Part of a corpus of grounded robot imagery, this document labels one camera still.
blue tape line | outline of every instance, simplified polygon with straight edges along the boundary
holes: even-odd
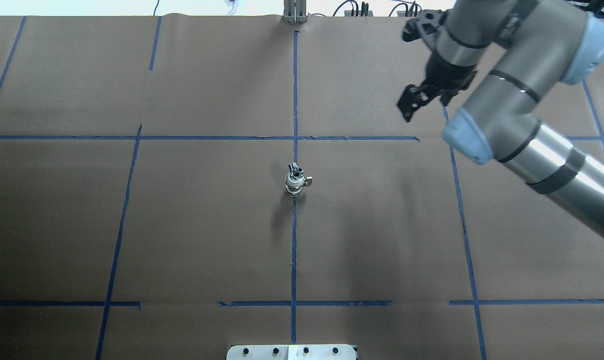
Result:
[[[142,125],[137,129],[137,139],[135,139],[135,147],[133,148],[133,158],[131,159],[131,168],[128,171],[128,182],[126,183],[126,194],[124,195],[124,205],[122,206],[122,216],[119,219],[119,230],[117,231],[117,242],[115,244],[115,255],[113,255],[113,264],[110,268],[110,278],[108,279],[108,290],[106,294],[106,304],[104,305],[104,313],[100,328],[100,338],[98,340],[98,349],[95,354],[95,359],[101,357],[101,349],[104,344],[104,334],[106,333],[106,324],[108,320],[108,308],[110,307],[110,299],[113,295],[113,284],[115,283],[115,272],[117,270],[117,258],[119,258],[119,249],[122,245],[122,234],[124,230],[124,219],[126,218],[126,209],[128,208],[128,199],[131,193],[131,180],[133,179],[133,169],[135,169],[135,160],[137,159],[137,150],[140,145],[140,134],[142,133]]]
[[[298,301],[297,306],[388,306],[392,300],[369,301]]]
[[[293,32],[293,162],[297,162],[297,37]],[[291,245],[291,344],[297,343],[297,199],[293,198],[293,230]]]
[[[392,300],[353,300],[353,301],[296,301],[296,306],[389,306]],[[233,301],[218,303],[220,308],[234,306],[263,307],[263,306],[291,306],[292,301]]]
[[[293,244],[291,255],[291,344],[297,342],[297,198],[293,198]]]
[[[297,162],[297,35],[293,32],[293,161]]]
[[[134,141],[131,135],[0,135],[0,141]],[[293,141],[293,136],[236,136],[236,135],[144,135],[144,141]],[[298,136],[298,141],[421,141],[415,136]],[[574,140],[595,140],[576,138]]]
[[[0,135],[1,141],[134,141],[135,136],[130,135]],[[144,141],[291,141],[292,136],[209,136],[209,135],[145,135],[140,139]]]
[[[104,306],[105,301],[0,301],[0,306]],[[113,301],[111,306],[142,308],[141,301]]]
[[[153,52],[151,53],[151,64],[148,66],[149,71],[153,71],[155,64],[155,51],[157,50],[157,40],[160,38],[160,26],[162,25],[162,17],[157,17],[157,27],[155,28],[155,41],[153,41]]]
[[[448,110],[444,107],[444,117],[448,121]],[[475,271],[473,271],[473,258],[471,257],[471,245],[468,240],[468,229],[466,228],[466,215],[464,214],[464,201],[462,200],[462,189],[460,187],[459,174],[457,173],[457,162],[455,162],[455,153],[453,147],[449,146],[451,154],[451,165],[453,166],[453,178],[455,180],[455,192],[457,192],[457,207],[462,218],[462,227],[464,229],[464,244],[466,245],[466,265],[468,266],[468,277],[471,281],[471,293],[473,294],[473,308],[475,308],[475,323],[477,326],[477,336],[480,342],[480,353],[482,360],[486,360],[486,346],[484,344],[484,330],[482,330],[482,317],[480,315],[480,304],[477,296],[477,286],[475,285]]]
[[[567,136],[570,141],[601,141],[599,136]]]
[[[593,104],[593,98],[590,95],[590,91],[588,90],[588,85],[586,84],[586,80],[582,80],[582,85],[584,86],[584,91],[586,92],[586,98],[588,99],[588,105],[590,106],[590,111],[593,113],[593,117],[595,119],[595,125],[597,126],[597,131],[599,132],[599,139],[602,141],[602,145],[604,146],[604,130],[602,130],[602,125],[599,122],[599,116],[597,116],[597,111],[595,110],[595,105]]]
[[[302,141],[421,141],[415,136],[300,136]]]
[[[134,136],[84,135],[0,135],[0,141],[134,141]]]
[[[451,300],[452,306],[470,306],[471,300]],[[604,305],[604,298],[546,298],[546,299],[521,299],[521,300],[480,300],[481,306],[498,305]]]
[[[0,76],[0,90],[2,89],[2,84],[4,84],[4,78],[6,78],[6,73],[9,70],[9,66],[11,64],[11,60],[13,59],[13,54],[15,53],[15,49],[18,47],[18,41],[20,41],[21,32],[24,29],[24,23],[26,22],[26,16],[22,17],[22,21],[20,23],[20,29],[18,29],[17,35],[15,35],[15,40],[13,41],[13,46],[11,48],[11,52],[9,52],[9,57],[6,59],[6,64],[4,65],[4,70],[2,71],[2,75]]]
[[[292,136],[163,136],[163,135],[148,135],[142,136],[142,140],[153,141],[291,141]]]
[[[231,308],[233,306],[291,306],[291,301],[233,301],[230,304],[220,301],[218,305],[220,308]]]

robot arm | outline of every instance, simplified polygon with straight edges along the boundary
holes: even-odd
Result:
[[[468,88],[491,43],[500,62],[447,123],[444,139],[477,164],[498,160],[604,237],[604,166],[533,109],[556,82],[580,83],[604,60],[604,23],[562,0],[458,0],[409,20],[404,41],[433,51],[426,79],[398,107],[407,121],[436,96]]]

metal fitting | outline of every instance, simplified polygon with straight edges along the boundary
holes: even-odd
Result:
[[[300,196],[302,189],[310,187],[311,184],[313,184],[313,178],[304,176],[304,171],[297,166],[296,162],[288,164],[288,174],[284,179],[284,188],[291,198]]]

light blue joint cap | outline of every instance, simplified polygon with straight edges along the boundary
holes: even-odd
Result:
[[[484,132],[463,107],[446,124],[444,140],[481,166],[493,158],[491,144]]]
[[[562,79],[569,85],[575,85],[592,73],[604,61],[604,22],[592,13],[588,13],[584,36],[575,54],[575,58]]]

white wall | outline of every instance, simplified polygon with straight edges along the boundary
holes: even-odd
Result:
[[[237,16],[260,16],[283,13],[283,0],[236,0]],[[307,0],[309,13],[330,16],[342,0]],[[397,4],[394,0],[370,0],[375,16],[388,16]],[[150,16],[156,0],[0,0],[0,16]],[[418,1],[424,9],[450,9],[455,0]],[[341,10],[350,9],[344,5]],[[200,16],[223,16],[231,10],[229,0],[160,0],[158,15],[183,13]]]

